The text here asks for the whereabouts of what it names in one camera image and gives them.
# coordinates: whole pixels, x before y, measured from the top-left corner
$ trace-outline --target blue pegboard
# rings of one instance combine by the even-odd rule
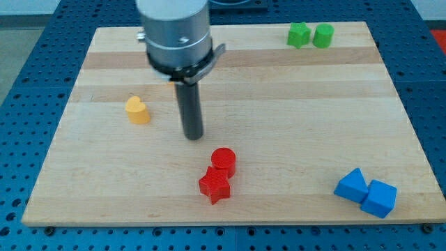
[[[446,63],[409,0],[268,0],[212,24],[366,21],[446,192]],[[28,228],[20,223],[96,28],[138,26],[134,1],[62,0],[0,108],[0,250],[446,250],[446,225]]]

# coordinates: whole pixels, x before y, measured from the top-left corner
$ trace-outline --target yellow heart-shaped block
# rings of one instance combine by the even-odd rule
[[[132,123],[143,124],[151,121],[146,104],[141,102],[141,98],[138,96],[128,99],[127,104],[125,104],[125,111]]]

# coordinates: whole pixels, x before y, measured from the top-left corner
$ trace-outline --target wooden table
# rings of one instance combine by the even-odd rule
[[[316,24],[309,24],[314,31]],[[100,28],[22,221],[29,226],[347,225],[444,222],[446,202],[364,22],[329,49],[286,45],[289,24],[213,26],[228,52],[200,82],[205,135],[188,141],[174,87],[148,67],[139,27]],[[140,96],[146,125],[128,121]],[[232,197],[198,180],[218,147],[238,155]],[[381,220],[333,195],[361,167],[398,187]]]

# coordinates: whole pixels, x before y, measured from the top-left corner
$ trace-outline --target blue cube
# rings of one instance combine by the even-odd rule
[[[343,177],[334,189],[335,195],[357,203],[361,203],[368,193],[369,189],[359,168]]]
[[[369,194],[362,202],[361,210],[380,218],[385,218],[395,207],[397,188],[386,183],[372,180]]]

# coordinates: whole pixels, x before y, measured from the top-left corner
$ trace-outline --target green block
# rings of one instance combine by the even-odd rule
[[[302,45],[309,43],[309,35],[311,32],[312,30],[304,22],[298,24],[291,23],[291,28],[288,32],[288,42],[286,44],[299,49]]]
[[[313,45],[317,48],[327,48],[332,43],[333,33],[335,28],[330,24],[320,24],[316,27],[314,32]]]

